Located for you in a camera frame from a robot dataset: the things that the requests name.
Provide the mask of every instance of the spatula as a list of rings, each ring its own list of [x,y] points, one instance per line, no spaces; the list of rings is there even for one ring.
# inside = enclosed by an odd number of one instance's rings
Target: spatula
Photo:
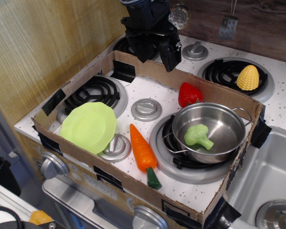
[[[235,30],[236,30],[236,26],[237,26],[237,22],[238,22],[238,18],[236,16],[234,16],[236,2],[237,2],[237,0],[235,0],[234,9],[232,11],[233,0],[231,1],[230,15],[224,15],[224,18],[221,22],[221,26],[219,29],[218,39],[232,40],[234,38]]]

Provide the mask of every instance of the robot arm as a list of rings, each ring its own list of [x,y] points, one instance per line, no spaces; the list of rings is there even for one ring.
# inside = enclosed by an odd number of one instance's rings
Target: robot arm
[[[120,0],[130,17],[122,18],[126,38],[141,62],[152,55],[153,45],[160,53],[166,71],[181,62],[178,30],[168,21],[169,0]]]

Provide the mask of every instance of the wooden wall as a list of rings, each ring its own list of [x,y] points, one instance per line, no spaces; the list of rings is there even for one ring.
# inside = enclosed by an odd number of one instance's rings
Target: wooden wall
[[[0,109],[10,126],[113,41],[119,0],[0,0]]]
[[[170,5],[180,3],[171,0]],[[179,34],[286,62],[286,0],[238,0],[235,37],[217,38],[230,0],[183,0],[191,12],[190,24]]]

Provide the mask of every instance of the orange carrot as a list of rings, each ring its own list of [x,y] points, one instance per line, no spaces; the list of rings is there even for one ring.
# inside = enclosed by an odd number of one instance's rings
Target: orange carrot
[[[146,173],[147,168],[156,168],[157,159],[153,154],[153,150],[133,124],[130,124],[130,140],[139,170]]]
[[[157,158],[153,154],[152,148],[133,124],[130,124],[130,140],[139,170],[147,173],[147,185],[156,190],[160,189],[162,185],[153,170],[157,166]]]

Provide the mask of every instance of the cardboard box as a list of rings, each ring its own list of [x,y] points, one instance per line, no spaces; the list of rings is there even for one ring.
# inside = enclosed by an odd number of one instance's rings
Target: cardboard box
[[[241,107],[248,111],[252,116],[253,124],[245,140],[245,143],[239,149],[239,152],[230,167],[230,171],[226,174],[220,188],[214,195],[213,200],[209,203],[207,209],[203,213],[197,212],[195,209],[191,209],[185,204],[176,202],[173,199],[163,195],[162,193],[149,188],[142,182],[134,179],[125,172],[122,172],[114,165],[104,161],[100,157],[90,154],[89,152],[75,146],[62,137],[49,131],[50,126],[53,122],[55,122],[57,117],[56,107],[59,106],[66,98],[68,98],[73,92],[75,92],[80,86],[82,86],[94,75],[100,72],[105,75],[113,70],[113,61],[128,64],[134,68],[136,75],[151,77],[176,90],[179,90],[183,82],[188,82],[202,92],[205,102],[218,103],[229,108]],[[157,209],[165,211],[163,207],[163,203],[165,202],[169,206],[173,206],[174,209],[177,209],[180,214],[186,213],[184,214],[185,217],[198,221],[203,225],[206,218],[214,210],[217,202],[225,194],[229,186],[229,182],[231,181],[234,172],[239,166],[239,161],[244,156],[244,153],[250,144],[252,132],[257,124],[261,111],[262,105],[258,101],[244,95],[243,93],[237,92],[224,86],[220,86],[213,82],[206,81],[190,73],[185,73],[177,69],[174,69],[168,73],[164,66],[160,63],[153,61],[141,63],[136,57],[132,55],[119,51],[113,51],[112,53],[103,57],[94,66],[86,69],[85,72],[81,73],[78,77],[74,77],[71,81],[67,82],[61,89],[59,89],[57,93],[47,102],[47,104],[35,115],[33,121],[35,128],[40,133],[40,135],[50,139],[54,145],[59,146],[59,150],[56,153],[63,152],[64,154],[67,154],[70,157],[83,162],[92,169],[94,167],[101,169],[106,174],[112,176],[114,179],[119,180],[123,191],[130,192],[132,195],[146,201]]]

